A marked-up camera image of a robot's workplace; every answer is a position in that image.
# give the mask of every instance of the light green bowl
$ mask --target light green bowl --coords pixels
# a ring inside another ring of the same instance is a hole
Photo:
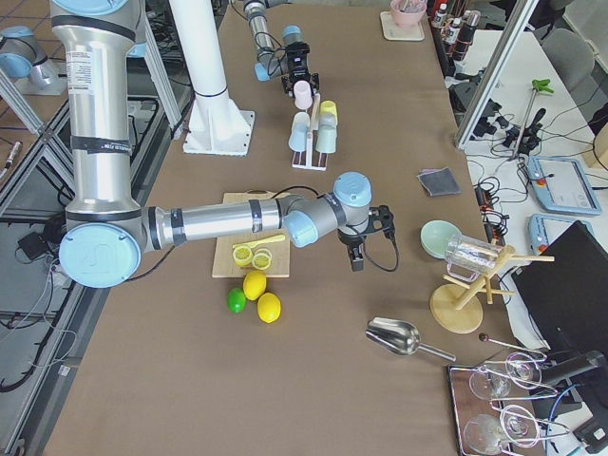
[[[425,252],[432,257],[444,259],[447,242],[454,234],[461,234],[461,232],[449,221],[431,220],[422,227],[420,241]]]

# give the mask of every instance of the mug handle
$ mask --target mug handle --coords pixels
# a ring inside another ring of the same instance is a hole
[[[477,277],[479,277],[479,273],[476,273],[476,272],[474,272],[474,271],[471,271],[471,276],[470,276],[470,277],[464,277],[463,275],[458,275],[458,274],[456,274],[456,273],[452,273],[452,271],[451,271],[451,269],[450,269],[450,268],[451,268],[451,266],[452,266],[452,263],[449,261],[449,262],[447,263],[447,273],[448,273],[449,275],[451,275],[452,277],[454,277],[454,278],[460,278],[461,280],[464,280],[465,282],[472,282],[472,281],[473,281],[473,280],[475,280]]]

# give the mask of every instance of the metal scoop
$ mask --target metal scoop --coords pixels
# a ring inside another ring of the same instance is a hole
[[[423,344],[416,327],[407,321],[376,316],[368,323],[365,335],[368,339],[395,354],[405,356],[422,350],[445,358],[452,363],[456,361],[456,356],[453,354]]]

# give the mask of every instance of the pink cup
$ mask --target pink cup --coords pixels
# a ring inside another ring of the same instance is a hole
[[[410,0],[406,12],[401,12],[399,6],[402,1],[403,0],[390,1],[390,16],[392,17],[392,20],[399,27],[415,26],[427,12],[427,2],[423,0]]]

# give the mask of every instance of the cutting board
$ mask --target cutting board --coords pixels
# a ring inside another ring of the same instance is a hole
[[[247,200],[266,200],[274,193],[224,193],[223,202],[242,202]],[[218,237],[216,244],[216,254],[213,260],[213,271],[211,276],[214,278],[221,277],[244,277],[250,271],[255,269],[251,266],[240,268],[232,259],[232,246],[241,242],[249,242],[270,236],[284,234],[285,240],[273,242],[271,244],[262,244],[254,248],[254,253],[257,249],[268,249],[273,255],[273,262],[264,274],[267,277],[289,277],[289,236],[285,230],[264,231],[262,233],[243,233],[240,235],[231,235]]]

